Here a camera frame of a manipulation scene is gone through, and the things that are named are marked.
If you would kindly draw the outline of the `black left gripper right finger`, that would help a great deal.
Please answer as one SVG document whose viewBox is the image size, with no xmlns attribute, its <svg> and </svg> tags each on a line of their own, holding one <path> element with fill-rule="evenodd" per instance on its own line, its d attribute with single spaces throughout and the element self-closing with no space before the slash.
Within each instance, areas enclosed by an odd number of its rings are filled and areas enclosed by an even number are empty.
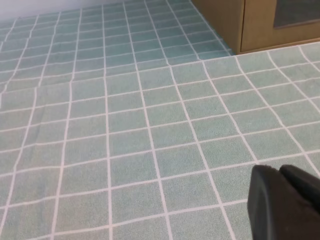
<svg viewBox="0 0 320 240">
<path fill-rule="evenodd" d="M 306 201 L 312 204 L 315 210 L 320 209 L 319 178 L 290 164 L 282 165 L 279 172 Z"/>
</svg>

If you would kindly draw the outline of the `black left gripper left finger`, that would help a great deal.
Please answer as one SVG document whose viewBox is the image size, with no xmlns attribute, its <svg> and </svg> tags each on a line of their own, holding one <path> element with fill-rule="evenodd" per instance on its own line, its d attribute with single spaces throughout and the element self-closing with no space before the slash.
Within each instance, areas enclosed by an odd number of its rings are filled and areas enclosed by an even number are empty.
<svg viewBox="0 0 320 240">
<path fill-rule="evenodd" d="M 320 209 L 314 209 L 280 173 L 252 168 L 247 211 L 254 240 L 318 240 Z"/>
</svg>

